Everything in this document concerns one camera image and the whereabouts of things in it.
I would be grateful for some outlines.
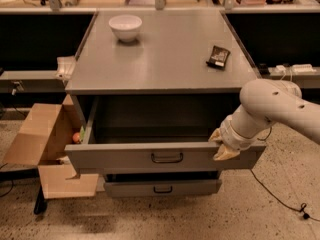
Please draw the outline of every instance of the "cardboard flap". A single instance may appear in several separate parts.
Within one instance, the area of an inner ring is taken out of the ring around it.
[[[73,130],[61,105],[34,104],[3,162],[38,165],[40,160],[64,156]]]
[[[76,171],[71,164],[38,166],[43,195],[46,199],[94,196],[99,175],[85,174],[71,179]]]

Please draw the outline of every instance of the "gray drawer front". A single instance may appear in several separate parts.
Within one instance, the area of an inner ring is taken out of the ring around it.
[[[110,197],[210,195],[217,193],[221,184],[221,180],[112,182],[104,188]]]
[[[263,143],[233,160],[213,161],[215,142],[81,144],[65,149],[78,173],[151,173],[253,168],[265,149]]]

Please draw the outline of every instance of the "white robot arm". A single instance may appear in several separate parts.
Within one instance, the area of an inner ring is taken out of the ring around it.
[[[226,160],[250,148],[262,130],[282,123],[320,144],[320,106],[301,99],[288,81],[257,79],[240,91],[241,105],[226,117],[209,141],[222,141],[214,160]]]

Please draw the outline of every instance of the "tiled floor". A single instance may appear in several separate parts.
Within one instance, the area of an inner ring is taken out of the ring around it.
[[[14,118],[0,120],[1,160],[22,123]],[[253,171],[283,202],[298,209],[307,203],[306,211],[320,219],[319,151],[277,124]],[[39,180],[14,181],[0,198],[0,239],[320,239],[320,222],[283,207],[249,170],[224,171],[221,178],[211,196],[111,199],[99,192],[50,200],[40,215],[33,214]],[[10,184],[0,184],[0,195]]]

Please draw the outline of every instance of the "drawer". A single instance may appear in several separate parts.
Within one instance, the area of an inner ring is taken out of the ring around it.
[[[263,142],[232,160],[212,159],[219,144],[207,140],[233,112],[227,101],[210,95],[97,96],[83,143],[68,145],[65,151],[78,173],[253,168],[265,149]]]
[[[110,197],[210,195],[220,189],[218,177],[218,172],[108,175],[104,188]]]

